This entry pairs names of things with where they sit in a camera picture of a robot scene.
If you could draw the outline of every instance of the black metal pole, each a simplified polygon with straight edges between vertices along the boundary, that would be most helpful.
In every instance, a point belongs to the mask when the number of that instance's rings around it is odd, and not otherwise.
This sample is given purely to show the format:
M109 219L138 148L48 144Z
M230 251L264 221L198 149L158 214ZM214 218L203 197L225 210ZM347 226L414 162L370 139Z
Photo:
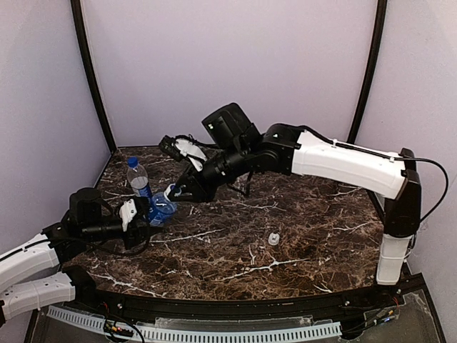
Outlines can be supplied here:
M351 125L347 142L354 144L356 142L357 133L365 112L366 102L370 94L371 82L373 81L376 62L378 61L379 47L381 46L381 37L383 35L384 19L386 18L387 0L378 0L378 8L376 10L376 19L374 21L373 38L371 39L370 54L366 64L365 77L363 78L360 97L358 98L356 113Z
M76 30L76 37L78 38L79 51L81 52L81 58L83 60L84 71L86 72L87 83L89 84L89 89L91 91L92 101L94 102L97 117L99 118L101 129L103 130L109 151L113 154L117 149L116 142L114 141L113 133L111 132L111 127L109 126L105 108L101 100L99 85L97 83L91 53L87 43L86 29L84 28L84 18L80 0L71 0L71 11L73 12L74 28Z

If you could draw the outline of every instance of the plastic bottle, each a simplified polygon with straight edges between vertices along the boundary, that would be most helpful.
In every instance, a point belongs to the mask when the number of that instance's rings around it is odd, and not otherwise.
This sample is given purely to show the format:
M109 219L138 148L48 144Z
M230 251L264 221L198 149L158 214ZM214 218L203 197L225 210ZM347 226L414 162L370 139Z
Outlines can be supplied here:
M171 184L168 186L166 191L155 193L152 196L152 213L149 215L149 219L151 219L149 224L153 227L162 227L165 221L178 209L178 204L176 202L171 202L167 197L173 188L174 184Z
M127 171L127 179L130 187L133 189L137 197L147 197L151 200L152 192L149 186L148 173L138 163L136 157L130 157L128 160L129 170Z

